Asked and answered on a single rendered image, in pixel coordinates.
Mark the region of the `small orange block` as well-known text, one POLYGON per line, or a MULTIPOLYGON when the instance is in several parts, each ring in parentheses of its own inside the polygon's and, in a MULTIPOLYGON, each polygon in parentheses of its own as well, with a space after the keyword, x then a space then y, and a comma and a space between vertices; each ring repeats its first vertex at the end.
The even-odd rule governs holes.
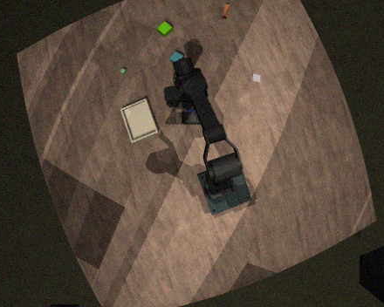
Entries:
POLYGON ((223 19, 227 19, 227 15, 228 15, 228 9, 229 9, 230 5, 229 4, 225 4, 225 8, 224 8, 224 13, 223 13, 223 19))

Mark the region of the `beige shallow tray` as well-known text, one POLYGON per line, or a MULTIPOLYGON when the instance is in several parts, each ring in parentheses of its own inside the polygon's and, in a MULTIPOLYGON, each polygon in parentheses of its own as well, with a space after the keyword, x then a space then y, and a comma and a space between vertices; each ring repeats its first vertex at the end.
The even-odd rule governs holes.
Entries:
POLYGON ((120 110, 132 143, 159 132, 146 99, 120 110))

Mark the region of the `teal cube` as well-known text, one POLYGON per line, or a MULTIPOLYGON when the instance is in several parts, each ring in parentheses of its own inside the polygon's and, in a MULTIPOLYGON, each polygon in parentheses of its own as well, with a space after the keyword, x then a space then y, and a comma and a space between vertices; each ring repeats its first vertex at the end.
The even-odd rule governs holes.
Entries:
POLYGON ((179 58, 184 58, 184 57, 183 55, 175 51, 174 54, 171 56, 170 61, 174 63, 176 60, 179 60, 179 58))

